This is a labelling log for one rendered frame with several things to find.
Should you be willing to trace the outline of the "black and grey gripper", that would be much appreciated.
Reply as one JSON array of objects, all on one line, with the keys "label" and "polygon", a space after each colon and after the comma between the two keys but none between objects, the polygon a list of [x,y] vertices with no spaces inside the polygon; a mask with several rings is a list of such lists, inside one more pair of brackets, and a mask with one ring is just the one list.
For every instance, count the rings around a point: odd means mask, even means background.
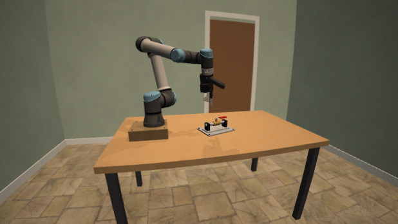
[{"label": "black and grey gripper", "polygon": [[[210,102],[210,108],[212,107],[212,104],[213,104],[213,84],[210,83],[208,80],[212,76],[213,76],[213,74],[200,76],[200,92],[207,93],[207,96],[204,97],[204,101]],[[209,96],[209,94],[210,94],[210,96]]]}]

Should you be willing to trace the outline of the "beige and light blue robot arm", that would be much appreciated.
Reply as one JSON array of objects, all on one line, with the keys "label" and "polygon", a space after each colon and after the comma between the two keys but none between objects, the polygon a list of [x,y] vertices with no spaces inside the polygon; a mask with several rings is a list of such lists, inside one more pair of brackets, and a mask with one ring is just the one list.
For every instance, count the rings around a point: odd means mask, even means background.
[{"label": "beige and light blue robot arm", "polygon": [[[164,43],[157,38],[141,36],[136,40],[138,51],[147,53],[151,59],[155,75],[157,91],[154,94],[144,94],[144,127],[160,127],[165,124],[160,108],[173,106],[176,102],[176,94],[168,85],[162,57],[171,59],[177,63],[201,64],[202,74],[213,74],[213,51],[202,49],[200,52],[181,50]],[[148,52],[146,52],[148,51]],[[157,93],[159,92],[159,93]],[[160,94],[161,93],[161,94]]]}]

